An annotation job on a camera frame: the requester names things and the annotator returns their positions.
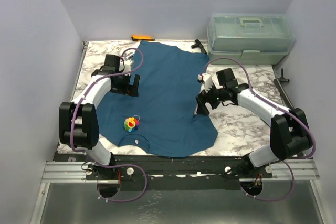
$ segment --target lid handle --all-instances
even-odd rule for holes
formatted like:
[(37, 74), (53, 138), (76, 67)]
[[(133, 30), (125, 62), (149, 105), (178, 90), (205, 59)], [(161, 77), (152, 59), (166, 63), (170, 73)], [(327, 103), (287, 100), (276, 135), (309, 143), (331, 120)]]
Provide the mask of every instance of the lid handle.
[(247, 23), (259, 22), (260, 26), (264, 26), (263, 21), (260, 18), (248, 17), (248, 18), (240, 18), (240, 25), (246, 26)]

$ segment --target white marble surface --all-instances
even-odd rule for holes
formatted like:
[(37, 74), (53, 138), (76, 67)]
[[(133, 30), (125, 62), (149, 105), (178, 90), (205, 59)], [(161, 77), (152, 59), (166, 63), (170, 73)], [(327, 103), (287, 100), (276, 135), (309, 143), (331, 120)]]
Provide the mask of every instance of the white marble surface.
[[(180, 40), (158, 40), (167, 45), (178, 46), (180, 49), (190, 52), (199, 52), (199, 48), (191, 49), (193, 41)], [(132, 41), (91, 41), (88, 46), (86, 56), (83, 61), (79, 80), (76, 85), (75, 97), (78, 96), (90, 81), (91, 73), (100, 68), (104, 63), (105, 54), (121, 53), (129, 47), (138, 47), (139, 42)], [(215, 72), (226, 65), (209, 65), (207, 72), (213, 75), (215, 84), (217, 78)], [(238, 83), (247, 82), (243, 70), (237, 66), (232, 67)], [(281, 103), (280, 94), (273, 84), (275, 78), (272, 66), (246, 66), (250, 75), (253, 87), (262, 95), (269, 99)], [(239, 106), (219, 106), (216, 110), (210, 110), (210, 118), (218, 130), (218, 137), (215, 144), (206, 150), (195, 153), (196, 156), (233, 156), (244, 155), (257, 149), (269, 142), (269, 127), (257, 116), (250, 111)], [(137, 146), (128, 145), (117, 147), (100, 135), (99, 140), (114, 154), (132, 154), (143, 155), (145, 151)], [(67, 145), (60, 144), (58, 153), (72, 153), (71, 148)]]

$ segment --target cloth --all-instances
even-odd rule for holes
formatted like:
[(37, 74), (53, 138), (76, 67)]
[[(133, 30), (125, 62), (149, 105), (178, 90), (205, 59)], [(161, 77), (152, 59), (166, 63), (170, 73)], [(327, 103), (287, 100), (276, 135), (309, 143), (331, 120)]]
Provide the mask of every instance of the cloth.
[[(197, 75), (208, 62), (202, 53), (182, 51), (176, 46), (142, 41), (144, 54), (139, 97), (107, 93), (97, 108), (100, 134), (117, 146), (135, 145), (147, 153), (185, 157), (213, 146), (217, 138), (209, 116), (194, 115), (195, 97), (201, 84)], [(134, 54), (134, 66), (141, 55)], [(135, 132), (127, 132), (124, 121), (140, 116)]]

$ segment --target colorful toy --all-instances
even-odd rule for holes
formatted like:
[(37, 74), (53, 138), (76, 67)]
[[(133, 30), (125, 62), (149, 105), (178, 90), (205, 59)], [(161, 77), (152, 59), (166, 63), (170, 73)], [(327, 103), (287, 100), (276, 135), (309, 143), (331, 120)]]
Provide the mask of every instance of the colorful toy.
[(126, 120), (124, 121), (125, 130), (128, 132), (136, 131), (138, 129), (139, 121), (140, 117), (138, 115), (134, 115), (131, 118), (126, 118)]

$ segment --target toolbox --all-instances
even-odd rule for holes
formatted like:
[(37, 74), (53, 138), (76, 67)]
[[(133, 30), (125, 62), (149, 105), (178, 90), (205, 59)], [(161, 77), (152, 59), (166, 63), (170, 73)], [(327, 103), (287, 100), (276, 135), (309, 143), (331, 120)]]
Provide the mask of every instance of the toolbox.
[[(214, 14), (207, 28), (209, 60), (230, 57), (245, 65), (277, 64), (294, 42), (284, 15)], [(235, 64), (221, 59), (213, 64)]]

